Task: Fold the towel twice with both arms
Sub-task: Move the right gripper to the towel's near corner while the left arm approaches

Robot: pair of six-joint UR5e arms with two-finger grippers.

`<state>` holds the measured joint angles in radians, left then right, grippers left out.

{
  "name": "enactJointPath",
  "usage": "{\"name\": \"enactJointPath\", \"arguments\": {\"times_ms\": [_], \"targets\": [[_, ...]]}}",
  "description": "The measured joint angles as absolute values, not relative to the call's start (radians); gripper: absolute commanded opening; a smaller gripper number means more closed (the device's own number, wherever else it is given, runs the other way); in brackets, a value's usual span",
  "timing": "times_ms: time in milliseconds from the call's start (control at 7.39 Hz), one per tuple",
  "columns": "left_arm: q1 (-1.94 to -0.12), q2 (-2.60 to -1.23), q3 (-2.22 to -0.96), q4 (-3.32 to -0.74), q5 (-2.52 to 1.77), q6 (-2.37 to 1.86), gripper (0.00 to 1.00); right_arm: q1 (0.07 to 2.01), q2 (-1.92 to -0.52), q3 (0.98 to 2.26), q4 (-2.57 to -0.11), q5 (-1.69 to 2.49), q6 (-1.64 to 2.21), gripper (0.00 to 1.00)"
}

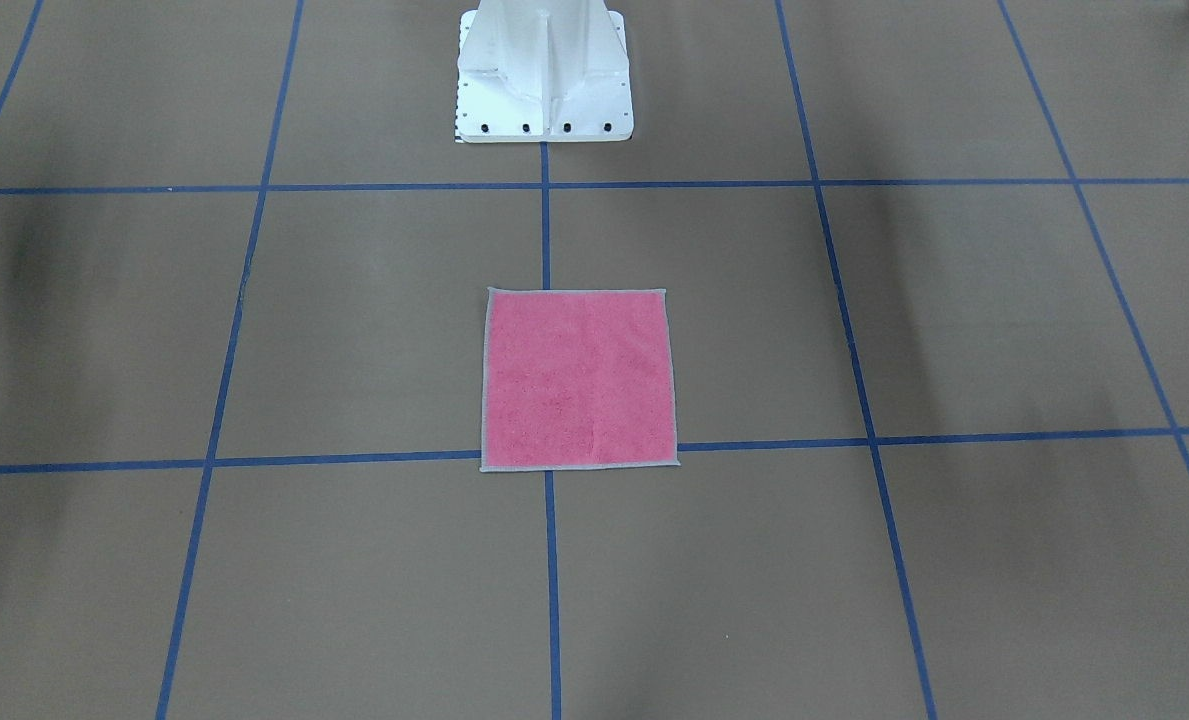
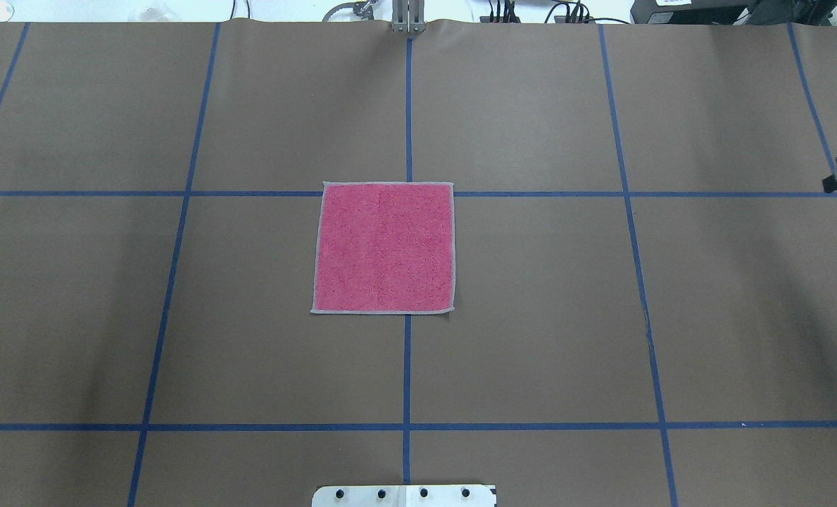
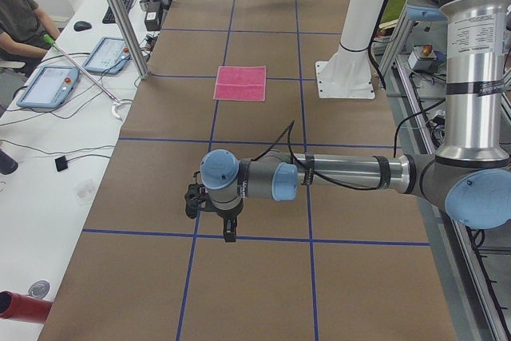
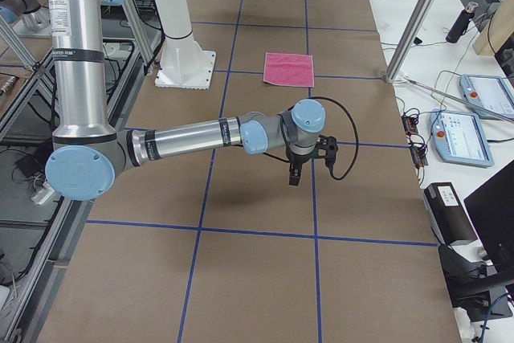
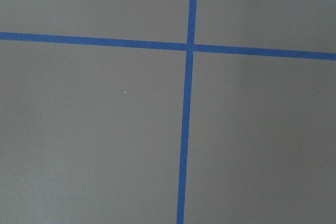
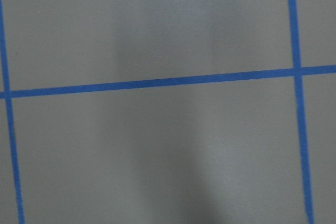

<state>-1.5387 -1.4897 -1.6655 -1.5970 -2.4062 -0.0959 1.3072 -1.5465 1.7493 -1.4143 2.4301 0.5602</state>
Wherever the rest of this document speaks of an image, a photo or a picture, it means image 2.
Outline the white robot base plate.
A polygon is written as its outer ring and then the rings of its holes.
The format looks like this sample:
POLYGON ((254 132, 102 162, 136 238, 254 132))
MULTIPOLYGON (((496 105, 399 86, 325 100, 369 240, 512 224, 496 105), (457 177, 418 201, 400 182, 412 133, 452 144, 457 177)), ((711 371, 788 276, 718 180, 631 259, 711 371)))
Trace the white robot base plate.
POLYGON ((496 506, 495 487, 485 484, 339 485, 320 487, 312 506, 496 506))

